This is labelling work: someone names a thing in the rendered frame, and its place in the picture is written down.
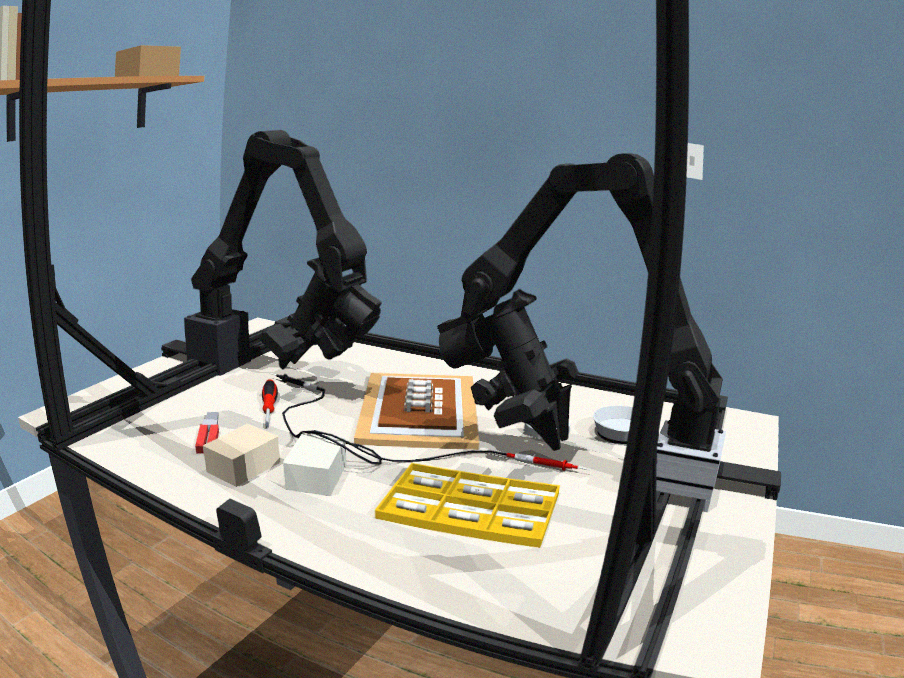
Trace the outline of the red and black screwdriver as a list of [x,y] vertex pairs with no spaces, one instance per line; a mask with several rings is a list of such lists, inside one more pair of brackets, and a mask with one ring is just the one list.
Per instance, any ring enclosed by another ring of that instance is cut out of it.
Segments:
[[274,411],[274,403],[278,396],[278,388],[275,382],[268,379],[262,388],[263,411],[266,413],[265,427],[269,427],[269,415]]

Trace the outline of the red-handled pliers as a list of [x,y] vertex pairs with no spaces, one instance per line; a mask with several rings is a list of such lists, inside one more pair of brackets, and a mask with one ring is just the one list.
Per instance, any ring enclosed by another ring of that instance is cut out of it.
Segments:
[[208,442],[213,441],[218,438],[219,435],[219,427],[218,427],[218,417],[219,412],[207,412],[206,418],[203,419],[202,425],[200,425],[198,437],[196,441],[196,454],[204,454],[203,453],[203,445],[206,444],[207,436],[209,432]]

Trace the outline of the yellow tray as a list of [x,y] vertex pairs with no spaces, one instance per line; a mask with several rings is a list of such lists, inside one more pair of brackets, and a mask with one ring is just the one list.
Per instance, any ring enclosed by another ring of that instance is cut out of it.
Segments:
[[[442,488],[415,484],[413,482],[415,476],[442,480]],[[491,497],[465,493],[464,485],[490,488],[493,489],[493,493]],[[378,516],[379,520],[422,529],[540,548],[559,489],[560,485],[411,463],[375,509],[375,516]],[[544,496],[543,503],[514,500],[515,492]],[[397,500],[427,505],[427,510],[424,513],[398,508]],[[479,522],[448,517],[450,509],[478,513]],[[502,526],[503,518],[534,522],[533,530]]]

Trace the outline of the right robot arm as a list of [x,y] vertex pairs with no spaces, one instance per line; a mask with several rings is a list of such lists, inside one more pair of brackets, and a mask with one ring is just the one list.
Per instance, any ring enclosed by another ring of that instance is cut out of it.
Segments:
[[[456,369],[488,357],[495,345],[503,353],[537,337],[525,309],[537,299],[535,295],[518,289],[511,299],[497,303],[514,288],[530,251],[578,191],[610,191],[633,227],[648,271],[652,167],[632,153],[616,154],[607,162],[555,166],[505,235],[464,271],[461,317],[437,326],[440,354],[449,367]],[[493,307],[494,316],[484,318],[482,313]],[[494,403],[516,395],[507,369],[497,367],[495,377],[482,378],[471,386],[474,403],[488,411]],[[681,278],[668,376],[679,395],[671,409],[668,444],[710,452],[723,378],[692,317]]]

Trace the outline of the white rectangular block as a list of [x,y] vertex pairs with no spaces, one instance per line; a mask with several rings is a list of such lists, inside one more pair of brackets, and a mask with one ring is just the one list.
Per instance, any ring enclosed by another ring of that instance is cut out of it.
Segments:
[[283,462],[286,490],[331,496],[346,466],[346,449],[302,433]]

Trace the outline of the black tester probe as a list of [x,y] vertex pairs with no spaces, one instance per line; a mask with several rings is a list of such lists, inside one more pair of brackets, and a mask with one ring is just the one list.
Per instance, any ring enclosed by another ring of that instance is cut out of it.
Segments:
[[[272,373],[270,373],[270,374],[272,374]],[[272,374],[272,375],[275,375],[275,374]],[[295,378],[292,378],[292,377],[288,377],[287,374],[284,374],[284,375],[278,375],[278,374],[277,374],[277,375],[275,375],[275,376],[278,377],[278,378],[280,378],[280,379],[282,379],[282,382],[290,382],[290,383],[293,383],[293,384],[296,384],[296,385],[299,385],[299,386],[302,386],[302,387],[305,387],[305,388],[308,388],[308,389],[312,389],[312,390],[315,390],[315,391],[318,391],[318,390],[319,390],[319,391],[322,391],[322,392],[323,392],[323,390],[324,390],[323,388],[320,388],[318,385],[314,385],[314,384],[311,384],[311,383],[308,383],[308,382],[304,382],[304,381],[301,381],[301,380],[298,380],[298,379],[295,379]]]

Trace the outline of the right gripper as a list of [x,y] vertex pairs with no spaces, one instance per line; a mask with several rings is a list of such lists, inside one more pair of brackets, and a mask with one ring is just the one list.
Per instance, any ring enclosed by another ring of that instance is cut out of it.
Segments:
[[[519,347],[499,353],[502,360],[497,364],[507,369],[516,395],[520,396],[503,401],[496,407],[493,417],[500,429],[520,422],[530,425],[556,451],[561,448],[560,440],[565,441],[569,436],[572,388],[571,384],[562,386],[558,381],[567,376],[574,379],[579,372],[575,362],[567,358],[549,364],[543,351],[545,348],[545,340],[540,342],[536,337]],[[541,385],[544,386],[542,389]],[[539,389],[539,392],[533,389]],[[527,392],[530,390],[532,392]]]

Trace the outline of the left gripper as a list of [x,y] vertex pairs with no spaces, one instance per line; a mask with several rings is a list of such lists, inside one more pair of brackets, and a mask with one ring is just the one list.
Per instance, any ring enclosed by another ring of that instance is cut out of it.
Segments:
[[310,341],[306,338],[306,333],[317,319],[320,320],[323,316],[328,319],[333,314],[332,309],[314,306],[307,300],[305,293],[296,302],[299,304],[296,312],[287,319],[292,326],[284,328],[281,324],[275,324],[263,329],[260,336],[260,341],[279,358],[282,370],[290,361],[296,364],[313,345],[317,345],[315,337]]

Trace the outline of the beige block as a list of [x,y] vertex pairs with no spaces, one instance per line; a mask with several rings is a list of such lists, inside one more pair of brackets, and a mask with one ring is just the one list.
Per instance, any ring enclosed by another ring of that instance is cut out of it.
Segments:
[[280,463],[278,436],[246,424],[203,445],[206,471],[239,486]]

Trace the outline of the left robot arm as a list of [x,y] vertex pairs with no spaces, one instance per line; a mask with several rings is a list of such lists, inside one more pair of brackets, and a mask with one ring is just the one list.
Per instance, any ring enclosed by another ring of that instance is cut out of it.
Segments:
[[[221,232],[191,278],[193,289],[200,290],[201,313],[196,317],[218,321],[236,314],[228,284],[236,282],[248,255],[242,240],[268,178],[285,165],[295,173],[317,230],[319,258],[307,261],[315,273],[305,296],[314,306],[334,313],[317,319],[306,338],[315,337],[327,360],[340,356],[380,317],[381,301],[361,287],[367,282],[366,244],[342,214],[316,148],[283,130],[258,131],[247,141],[243,162],[244,174]],[[355,273],[342,277],[349,269]]]

